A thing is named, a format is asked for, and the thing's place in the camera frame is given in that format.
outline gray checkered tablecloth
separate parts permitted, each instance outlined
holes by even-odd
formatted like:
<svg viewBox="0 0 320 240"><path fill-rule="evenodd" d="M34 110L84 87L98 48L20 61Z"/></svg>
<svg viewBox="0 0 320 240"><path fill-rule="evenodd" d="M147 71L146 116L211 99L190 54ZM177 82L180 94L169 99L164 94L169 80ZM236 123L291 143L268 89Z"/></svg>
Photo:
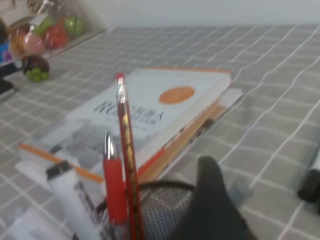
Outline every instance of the gray checkered tablecloth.
<svg viewBox="0 0 320 240"><path fill-rule="evenodd" d="M228 69L244 95L166 177L194 183L197 157L212 155L227 186L241 179L252 189L241 212L260 240L320 240L320 216L296 196L320 142L319 59L318 25L118 28L51 59L50 81L11 76L20 90L0 105L0 239L10 239L8 216L30 204L72 233L52 194L15 170L17 144L116 71L183 66Z"/></svg>

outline plastic bag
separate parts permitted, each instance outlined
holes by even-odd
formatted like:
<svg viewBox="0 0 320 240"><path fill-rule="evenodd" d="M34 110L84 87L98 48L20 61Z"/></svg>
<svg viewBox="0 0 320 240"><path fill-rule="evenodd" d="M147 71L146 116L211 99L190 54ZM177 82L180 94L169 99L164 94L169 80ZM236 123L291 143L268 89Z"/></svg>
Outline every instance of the plastic bag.
<svg viewBox="0 0 320 240"><path fill-rule="evenodd" d="M69 240L70 237L60 231L33 206L17 212L7 233L14 240Z"/></svg>
<svg viewBox="0 0 320 240"><path fill-rule="evenodd" d="M15 57L53 55L88 32L86 17L75 0L0 0L9 47Z"/></svg>

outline pen cap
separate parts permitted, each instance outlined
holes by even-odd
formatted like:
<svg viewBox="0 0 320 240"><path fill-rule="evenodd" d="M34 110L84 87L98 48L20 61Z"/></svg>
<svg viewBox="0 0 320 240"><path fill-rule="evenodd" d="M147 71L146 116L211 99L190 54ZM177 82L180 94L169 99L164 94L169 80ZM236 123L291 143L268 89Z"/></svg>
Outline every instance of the pen cap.
<svg viewBox="0 0 320 240"><path fill-rule="evenodd" d="M103 170L109 219L115 224L123 224L128 218L128 207L120 158L104 160Z"/></svg>

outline red pen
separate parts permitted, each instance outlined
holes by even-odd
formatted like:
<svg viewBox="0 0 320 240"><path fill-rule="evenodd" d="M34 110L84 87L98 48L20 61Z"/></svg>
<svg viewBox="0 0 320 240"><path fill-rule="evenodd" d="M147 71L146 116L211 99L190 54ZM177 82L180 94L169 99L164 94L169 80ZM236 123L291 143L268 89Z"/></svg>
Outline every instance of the red pen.
<svg viewBox="0 0 320 240"><path fill-rule="evenodd" d="M109 133L106 133L104 138L103 171L109 221L114 231L117 232L115 234L121 234L121 239L128 240L128 206L123 182L122 163L117 146Z"/></svg>

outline book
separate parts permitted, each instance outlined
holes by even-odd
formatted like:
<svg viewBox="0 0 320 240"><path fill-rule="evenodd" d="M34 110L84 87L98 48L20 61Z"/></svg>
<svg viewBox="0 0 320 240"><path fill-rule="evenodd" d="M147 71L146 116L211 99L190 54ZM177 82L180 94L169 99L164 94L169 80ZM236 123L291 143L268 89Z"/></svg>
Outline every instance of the book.
<svg viewBox="0 0 320 240"><path fill-rule="evenodd" d="M183 155L186 153L186 151L188 151L188 149L190 149L190 147L192 147L195 144L196 140L203 133L205 133L206 130L208 130L215 123L215 121L222 114L224 114L231 107L231 105L234 104L239 99L239 97L241 97L242 94L243 94L243 92L239 88L228 88L225 91L225 93L221 96L221 98L219 99L218 106L215 108L215 110L213 112L210 112L210 117L207 118L207 120L203 124L201 124L201 127L196 127L197 128L196 133L192 134L192 137L188 137L187 144L178 148L179 153L175 154L175 156L172 159L168 159L167 162L164 162L163 166L158 166L158 165L155 166L157 161L162 160L161 158L167 158L166 153L168 152L168 147L165 148L165 153L162 154L158 159L156 159L153 163L149 161L149 163L150 163L150 165L152 165L152 167L146 167L147 171L144 171L143 174L140 175L140 181L141 182L154 181L156 178L163 177L181 159L181 157L183 157ZM188 127L186 127L184 132L188 128L191 128L192 125L193 124L191 123ZM39 164L35 163L34 161L23 159L15 165L15 168L18 171L20 171L22 174L24 174L26 177L32 179L37 184L42 186L44 189L51 191L50 187L47 184L47 180L46 180L46 178L47 178L46 173L45 173L46 169L43 166L40 166ZM106 191L105 186L101 185L100 187L101 187L102 194L105 195L105 191ZM101 198L99 198L97 196L97 198L93 198L93 200L95 200L94 202L97 205L100 203Z"/></svg>
<svg viewBox="0 0 320 240"><path fill-rule="evenodd" d="M220 98L231 77L215 69L149 68L135 70L126 83L136 166L141 173L185 126ZM20 145L21 156L45 168L67 159L80 175L100 184L106 131L121 146L114 85L34 134Z"/></svg>

